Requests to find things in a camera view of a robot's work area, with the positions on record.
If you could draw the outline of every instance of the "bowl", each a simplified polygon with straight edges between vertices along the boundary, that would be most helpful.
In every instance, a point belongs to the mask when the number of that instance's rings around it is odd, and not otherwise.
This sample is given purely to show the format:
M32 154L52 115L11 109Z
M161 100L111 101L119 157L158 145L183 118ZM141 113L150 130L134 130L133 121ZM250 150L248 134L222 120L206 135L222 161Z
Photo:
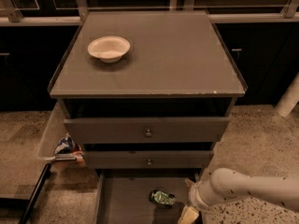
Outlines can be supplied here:
M104 36L94 40L87 48L89 54L103 63L114 63L128 52L130 43L119 36Z

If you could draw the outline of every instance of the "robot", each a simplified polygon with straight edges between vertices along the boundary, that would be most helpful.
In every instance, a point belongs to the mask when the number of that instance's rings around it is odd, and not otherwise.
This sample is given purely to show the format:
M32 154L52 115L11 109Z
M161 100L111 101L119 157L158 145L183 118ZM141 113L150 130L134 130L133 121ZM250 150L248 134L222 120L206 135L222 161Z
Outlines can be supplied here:
M201 210L218 203L230 203L254 197L299 212L299 179L243 175L220 168L189 191L191 206L185 206L178 224L192 224Z

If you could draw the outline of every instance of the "drawer knob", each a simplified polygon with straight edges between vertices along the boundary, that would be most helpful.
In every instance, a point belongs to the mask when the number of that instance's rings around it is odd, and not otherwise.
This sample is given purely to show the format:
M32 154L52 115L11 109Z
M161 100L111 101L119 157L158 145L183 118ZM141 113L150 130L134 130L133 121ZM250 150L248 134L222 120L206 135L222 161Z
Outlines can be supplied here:
M147 129L145 136L146 136L147 138L151 138L151 137L152 137L152 132L151 132L150 129Z
M151 159L148 159L147 165L148 166L152 165Z

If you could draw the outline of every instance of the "floor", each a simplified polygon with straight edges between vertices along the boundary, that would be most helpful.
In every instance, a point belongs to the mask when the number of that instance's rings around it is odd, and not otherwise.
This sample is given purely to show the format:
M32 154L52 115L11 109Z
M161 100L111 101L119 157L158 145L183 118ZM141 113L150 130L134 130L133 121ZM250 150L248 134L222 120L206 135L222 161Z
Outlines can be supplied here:
M50 114L0 113L1 197L30 197L46 164L39 157L39 144ZM48 142L55 145L57 137L52 139ZM271 105L236 106L202 180L219 167L246 175L299 177L298 140L299 106L287 118L277 115ZM54 165L28 223L93 223L96 193L94 170ZM18 223L18 215L0 210L0 223ZM253 198L215 205L203 215L206 224L299 223L299 214Z

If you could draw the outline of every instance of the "white pipe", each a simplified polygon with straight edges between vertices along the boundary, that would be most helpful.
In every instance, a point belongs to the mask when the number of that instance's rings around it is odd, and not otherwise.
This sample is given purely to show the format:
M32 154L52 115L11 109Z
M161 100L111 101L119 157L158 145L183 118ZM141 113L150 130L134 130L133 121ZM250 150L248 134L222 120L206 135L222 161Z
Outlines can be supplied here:
M242 175L220 168L206 182L191 187L189 198L198 210L249 196L299 212L299 179Z
M275 107L276 111L282 117L287 117L293 110L293 108L299 102L299 74L295 77L290 87L287 89L284 95L282 95L280 101Z

